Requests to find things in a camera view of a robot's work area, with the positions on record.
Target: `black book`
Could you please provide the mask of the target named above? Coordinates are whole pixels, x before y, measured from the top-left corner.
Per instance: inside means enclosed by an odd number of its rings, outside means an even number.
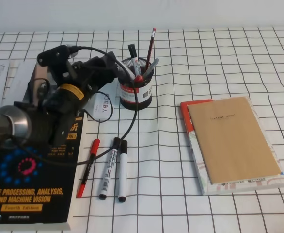
[[[76,163],[83,150],[81,137],[87,117],[76,118],[65,144],[27,144],[36,155],[62,163]],[[0,149],[0,230],[69,230],[75,198],[76,167],[55,166],[22,149]]]

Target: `white wall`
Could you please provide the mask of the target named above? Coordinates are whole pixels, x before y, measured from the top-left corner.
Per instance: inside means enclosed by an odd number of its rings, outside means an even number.
[[[0,32],[269,25],[284,0],[0,0]]]

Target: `book cover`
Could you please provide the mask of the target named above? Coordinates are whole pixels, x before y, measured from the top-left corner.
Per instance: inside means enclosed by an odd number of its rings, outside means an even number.
[[[84,116],[77,117],[65,144],[27,144],[36,155],[61,163],[78,160]],[[0,149],[0,230],[1,225],[66,223],[76,167],[55,166],[31,157],[20,148]],[[39,224],[33,229],[40,230]]]
[[[280,173],[244,97],[189,105],[188,109],[212,183]]]
[[[259,126],[261,124],[259,122],[257,113],[252,105],[252,102],[249,98],[246,98],[257,121]],[[277,159],[276,153],[270,143],[269,139],[266,136],[264,129],[261,127],[265,139],[270,147],[273,157],[277,161],[277,164],[281,170],[281,173],[276,176],[268,177],[268,178],[261,178],[261,179],[250,179],[250,180],[241,180],[238,182],[230,182],[230,183],[221,183],[221,184],[212,184],[210,182],[210,178],[208,176],[205,162],[203,160],[200,147],[198,144],[198,140],[196,137],[196,133],[194,130],[194,126],[191,122],[191,118],[188,111],[188,105],[198,104],[202,102],[208,102],[213,100],[196,100],[196,101],[187,101],[180,103],[181,112],[184,118],[184,123],[186,126],[186,130],[189,136],[189,144],[191,147],[191,152],[195,164],[195,169],[197,171],[198,180],[201,188],[202,195],[214,195],[214,194],[225,194],[225,193],[232,193],[232,192],[245,192],[245,191],[253,191],[253,190],[260,190],[260,189],[269,189],[269,188],[279,188],[284,187],[284,171],[281,168],[280,161]]]

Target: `white grid mat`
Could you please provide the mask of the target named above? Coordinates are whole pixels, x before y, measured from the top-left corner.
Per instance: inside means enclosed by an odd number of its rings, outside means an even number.
[[[131,43],[146,57],[150,35],[151,31],[0,33],[0,59],[35,59],[60,44],[93,46],[125,59]],[[80,51],[75,61],[94,56],[101,55]],[[70,232],[284,233],[284,188],[200,195],[179,109],[182,101],[249,96],[284,168],[284,27],[157,30],[152,56],[151,61],[160,59],[153,101],[139,111],[127,137],[128,198],[125,203],[117,200],[116,166],[108,197],[99,200],[107,157],[99,159],[84,197],[75,202],[78,212]],[[6,88],[14,69],[9,73]],[[100,138],[100,151],[105,150],[115,136],[123,135],[132,117],[118,98],[112,120],[88,121],[89,146]],[[88,151],[85,147],[83,157]]]

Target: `stacked books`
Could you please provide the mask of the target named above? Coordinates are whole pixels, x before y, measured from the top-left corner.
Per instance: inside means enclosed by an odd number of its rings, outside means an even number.
[[[280,161],[249,98],[180,107],[203,195],[284,187]]]

